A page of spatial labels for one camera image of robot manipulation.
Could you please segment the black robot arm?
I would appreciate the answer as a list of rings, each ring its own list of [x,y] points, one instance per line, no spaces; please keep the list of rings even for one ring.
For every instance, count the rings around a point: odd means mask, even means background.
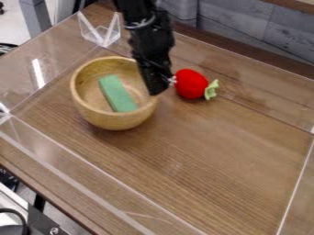
[[[170,87],[173,62],[170,52],[175,45],[169,12],[157,0],[113,0],[123,15],[130,33],[129,45],[150,95],[159,95]]]

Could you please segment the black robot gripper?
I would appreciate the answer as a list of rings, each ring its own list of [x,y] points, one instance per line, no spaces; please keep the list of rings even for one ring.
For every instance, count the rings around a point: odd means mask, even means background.
[[[150,95],[163,93],[173,79],[170,51],[175,45],[171,26],[130,27],[130,45]]]

